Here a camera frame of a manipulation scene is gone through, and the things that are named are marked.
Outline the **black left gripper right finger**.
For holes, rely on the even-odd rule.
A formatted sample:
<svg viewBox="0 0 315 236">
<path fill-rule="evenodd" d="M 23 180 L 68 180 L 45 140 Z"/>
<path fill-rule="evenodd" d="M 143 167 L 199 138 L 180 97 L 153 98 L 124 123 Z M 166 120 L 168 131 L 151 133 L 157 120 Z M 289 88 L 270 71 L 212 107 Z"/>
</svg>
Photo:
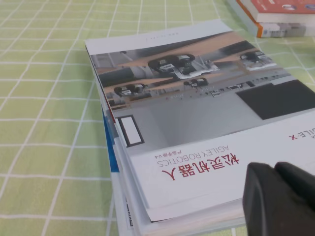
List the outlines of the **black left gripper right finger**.
<svg viewBox="0 0 315 236">
<path fill-rule="evenodd" d="M 278 162 L 274 170 L 274 216 L 314 216 L 315 177 L 288 162 Z"/>
</svg>

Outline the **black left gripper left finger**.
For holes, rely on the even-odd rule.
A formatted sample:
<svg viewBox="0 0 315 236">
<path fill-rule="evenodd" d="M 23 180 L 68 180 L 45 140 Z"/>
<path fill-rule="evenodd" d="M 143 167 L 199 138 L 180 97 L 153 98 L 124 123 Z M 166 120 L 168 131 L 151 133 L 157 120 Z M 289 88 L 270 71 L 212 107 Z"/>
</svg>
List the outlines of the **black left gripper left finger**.
<svg viewBox="0 0 315 236">
<path fill-rule="evenodd" d="M 315 216 L 274 216 L 274 167 L 252 162 L 247 166 L 243 210 L 250 236 L 313 236 Z"/>
</svg>

